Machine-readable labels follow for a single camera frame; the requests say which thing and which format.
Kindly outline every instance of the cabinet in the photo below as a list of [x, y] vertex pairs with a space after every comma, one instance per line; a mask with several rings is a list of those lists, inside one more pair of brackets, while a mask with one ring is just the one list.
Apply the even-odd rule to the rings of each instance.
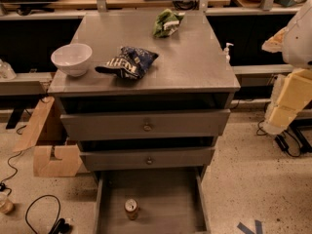
[[[93, 48], [93, 66], [121, 46], [158, 53], [141, 80], [58, 71], [49, 90], [85, 166], [101, 172], [96, 233], [210, 233], [200, 181], [239, 85], [203, 13], [155, 39], [159, 13], [88, 14], [73, 38]], [[128, 197], [140, 205], [134, 221], [123, 209]]]

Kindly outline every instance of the drawer knob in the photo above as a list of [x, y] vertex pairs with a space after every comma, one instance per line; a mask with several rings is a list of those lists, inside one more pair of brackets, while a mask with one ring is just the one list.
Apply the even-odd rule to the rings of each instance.
[[147, 165], [152, 165], [152, 164], [153, 164], [153, 160], [152, 160], [151, 157], [148, 157], [148, 158], [146, 159], [146, 164], [147, 164]]
[[143, 129], [146, 131], [146, 132], [149, 132], [152, 130], [152, 127], [150, 125], [148, 125], [148, 123], [146, 123], [143, 127]]

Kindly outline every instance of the speckled floor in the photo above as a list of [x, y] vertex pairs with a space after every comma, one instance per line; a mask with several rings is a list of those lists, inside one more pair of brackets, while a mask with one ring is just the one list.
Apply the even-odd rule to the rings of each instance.
[[[291, 158], [272, 136], [258, 136], [263, 116], [263, 105], [240, 104], [218, 139], [202, 182], [213, 234], [312, 233], [312, 154]], [[0, 111], [0, 181], [14, 173], [7, 161], [20, 137], [17, 128], [28, 120], [25, 114], [14, 130], [6, 130], [8, 117], [9, 111]], [[311, 131], [307, 135], [312, 142]], [[287, 140], [295, 152], [296, 143], [290, 137]], [[32, 155], [29, 149], [11, 160], [19, 171], [5, 183], [12, 188], [10, 199], [16, 208], [0, 214], [0, 233], [33, 233], [25, 213], [35, 199], [46, 194], [59, 198], [59, 216], [73, 226], [71, 233], [93, 233], [97, 185], [92, 175], [35, 177]], [[45, 198], [31, 208], [28, 222], [38, 233], [48, 233], [57, 213], [58, 202]]]

